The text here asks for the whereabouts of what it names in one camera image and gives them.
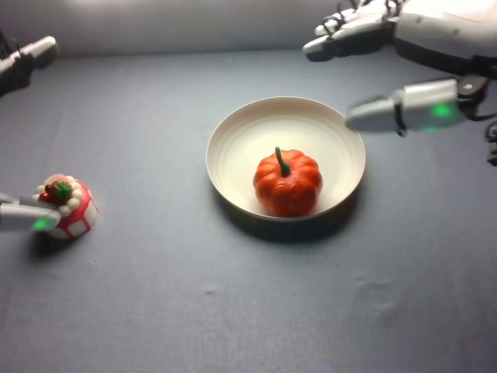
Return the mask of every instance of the red and white cupcake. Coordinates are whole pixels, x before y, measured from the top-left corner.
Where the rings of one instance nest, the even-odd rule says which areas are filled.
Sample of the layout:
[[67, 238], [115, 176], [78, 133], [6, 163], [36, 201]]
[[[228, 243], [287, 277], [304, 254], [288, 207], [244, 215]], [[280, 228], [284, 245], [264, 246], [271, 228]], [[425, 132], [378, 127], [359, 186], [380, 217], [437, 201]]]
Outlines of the red and white cupcake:
[[92, 229], [99, 215], [88, 187], [72, 176], [50, 176], [37, 187], [33, 199], [57, 205], [62, 218], [48, 233], [58, 239], [79, 237]]

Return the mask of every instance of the green stem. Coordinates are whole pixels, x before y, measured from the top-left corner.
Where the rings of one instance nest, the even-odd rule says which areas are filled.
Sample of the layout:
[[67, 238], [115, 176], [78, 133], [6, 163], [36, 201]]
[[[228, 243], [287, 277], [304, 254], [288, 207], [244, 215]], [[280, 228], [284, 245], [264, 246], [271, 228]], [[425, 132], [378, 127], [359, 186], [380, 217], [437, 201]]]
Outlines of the green stem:
[[281, 175], [282, 176], [290, 175], [291, 171], [290, 165], [285, 161], [283, 161], [283, 157], [281, 156], [281, 150], [279, 146], [276, 147], [276, 157], [278, 158], [278, 163], [281, 166]]

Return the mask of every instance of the white plate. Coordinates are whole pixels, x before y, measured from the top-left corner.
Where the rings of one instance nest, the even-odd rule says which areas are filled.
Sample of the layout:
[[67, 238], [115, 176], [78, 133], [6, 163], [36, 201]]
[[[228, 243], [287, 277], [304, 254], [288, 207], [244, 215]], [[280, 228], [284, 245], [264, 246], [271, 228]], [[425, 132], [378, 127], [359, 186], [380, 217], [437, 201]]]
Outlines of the white plate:
[[[257, 201], [255, 170], [276, 146], [300, 150], [319, 165], [323, 188], [310, 215], [278, 218]], [[363, 141], [345, 126], [343, 116], [322, 103], [297, 97], [273, 97], [243, 106], [217, 126], [207, 146], [207, 171], [217, 191], [240, 210], [269, 220], [303, 220], [331, 210], [356, 189], [365, 165]]]

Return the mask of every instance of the plate rim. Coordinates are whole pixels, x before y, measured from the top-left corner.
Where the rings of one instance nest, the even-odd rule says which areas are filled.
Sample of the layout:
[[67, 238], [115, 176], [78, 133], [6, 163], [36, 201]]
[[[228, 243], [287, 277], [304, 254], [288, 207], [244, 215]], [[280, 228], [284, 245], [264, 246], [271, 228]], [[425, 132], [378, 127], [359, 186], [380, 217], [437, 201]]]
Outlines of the plate rim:
[[306, 221], [306, 220], [310, 220], [310, 219], [316, 218], [318, 216], [321, 216], [323, 214], [329, 213], [330, 211], [332, 211], [335, 208], [337, 208], [344, 200], [346, 200], [347, 198], [350, 197], [350, 195], [357, 189], [357, 187], [359, 186], [361, 180], [364, 177], [364, 172], [366, 171], [366, 161], [367, 161], [366, 147], [364, 146], [363, 138], [361, 137], [361, 135], [360, 135], [360, 133], [358, 131], [351, 130], [351, 131], [355, 132], [357, 134], [357, 136], [359, 137], [360, 145], [361, 145], [360, 148], [362, 150], [362, 153], [364, 154], [364, 166], [360, 170], [360, 177], [359, 177], [359, 179], [357, 181], [357, 184], [354, 186], [354, 188], [351, 189], [350, 193], [347, 194], [343, 198], [343, 200], [341, 200], [340, 202], [338, 202], [335, 206], [330, 207], [330, 208], [328, 208], [326, 210], [323, 210], [323, 211], [320, 211], [320, 212], [317, 212], [317, 213], [314, 213], [314, 214], [308, 214], [308, 215], [305, 215], [305, 216], [297, 216], [297, 217], [292, 217], [292, 218], [282, 218], [282, 217], [279, 217], [279, 216], [257, 214], [255, 212], [247, 211], [244, 208], [241, 208], [241, 207], [237, 206], [236, 204], [234, 204], [233, 202], [231, 202], [228, 198], [226, 198], [226, 196], [224, 195], [224, 193], [222, 193], [219, 190], [219, 188], [217, 187], [216, 183], [214, 182], [214, 179], [213, 179], [213, 177], [212, 177], [212, 175], [210, 173], [210, 170], [209, 170], [209, 149], [210, 149], [210, 143], [212, 142], [212, 139], [213, 139], [214, 135], [216, 134], [217, 130], [219, 129], [219, 127], [222, 126], [223, 123], [229, 117], [231, 117], [232, 115], [234, 115], [238, 111], [243, 110], [247, 106], [251, 106], [251, 105], [254, 105], [256, 103], [261, 103], [262, 101], [270, 101], [270, 100], [273, 100], [273, 99], [299, 99], [299, 100], [303, 100], [303, 101], [317, 103], [318, 105], [325, 106], [327, 109], [336, 112], [343, 119], [343, 121], [345, 122], [344, 115], [342, 113], [340, 113], [337, 109], [334, 109], [331, 106], [326, 105], [325, 103], [322, 103], [322, 102], [317, 101], [315, 99], [308, 99], [308, 98], [305, 98], [305, 97], [299, 97], [299, 96], [271, 96], [271, 97], [266, 97], [264, 99], [257, 99], [255, 101], [251, 101], [250, 103], [246, 103], [245, 105], [240, 106], [239, 108], [231, 111], [227, 116], [225, 116], [223, 118], [223, 120], [221, 122], [219, 122], [219, 124], [216, 126], [216, 128], [214, 128], [214, 131], [210, 135], [209, 141], [207, 142], [207, 149], [206, 149], [206, 154], [205, 154], [205, 166], [206, 166], [206, 169], [207, 169], [207, 174], [209, 175], [210, 183], [212, 184], [212, 186], [214, 187], [214, 189], [221, 195], [221, 197], [225, 201], [227, 201], [232, 207], [235, 207], [237, 210], [239, 210], [239, 211], [241, 211], [241, 212], [243, 212], [245, 214], [248, 214], [248, 215], [250, 215], [250, 216], [252, 216], [254, 218], [259, 218], [259, 219], [266, 220], [266, 221], [281, 221], [281, 222], [285, 222], [286, 221], [286, 222], [293, 222], [293, 221]]

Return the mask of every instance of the table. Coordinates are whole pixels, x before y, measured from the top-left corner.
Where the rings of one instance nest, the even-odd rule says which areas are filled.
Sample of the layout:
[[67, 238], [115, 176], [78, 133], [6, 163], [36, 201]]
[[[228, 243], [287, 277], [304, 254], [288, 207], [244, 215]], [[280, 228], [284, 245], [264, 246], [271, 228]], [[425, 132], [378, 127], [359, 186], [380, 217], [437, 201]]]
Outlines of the table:
[[63, 59], [34, 75], [0, 100], [0, 190], [72, 174], [101, 213], [69, 247], [1, 234], [0, 371], [496, 371], [484, 124], [364, 134], [366, 174], [328, 234], [244, 225], [205, 170], [214, 128], [253, 100], [344, 112], [437, 76], [389, 50]]

